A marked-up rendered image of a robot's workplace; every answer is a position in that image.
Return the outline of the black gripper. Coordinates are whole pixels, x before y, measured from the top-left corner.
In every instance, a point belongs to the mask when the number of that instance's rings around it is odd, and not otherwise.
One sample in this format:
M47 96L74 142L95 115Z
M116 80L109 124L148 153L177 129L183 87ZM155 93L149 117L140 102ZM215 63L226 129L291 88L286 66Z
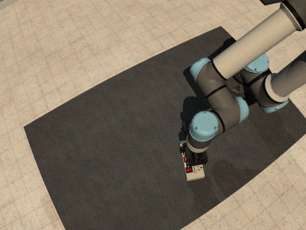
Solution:
M180 153L183 153L183 155L186 157L186 167L206 164L208 161L206 150L204 152L200 152L200 154L190 151L186 143L183 143L183 146L180 147Z

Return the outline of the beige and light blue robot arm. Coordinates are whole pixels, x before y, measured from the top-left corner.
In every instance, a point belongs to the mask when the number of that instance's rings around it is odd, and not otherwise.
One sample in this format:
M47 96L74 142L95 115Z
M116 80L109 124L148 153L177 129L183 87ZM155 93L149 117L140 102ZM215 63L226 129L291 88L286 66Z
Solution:
M204 152L213 139L248 117L246 101L231 93L251 91L268 114L284 107L290 93L306 84L306 50L278 73L270 71L266 55L289 35L305 28L306 0L284 0L277 11L213 60L205 57L190 67L195 83L212 108L182 122L191 151Z

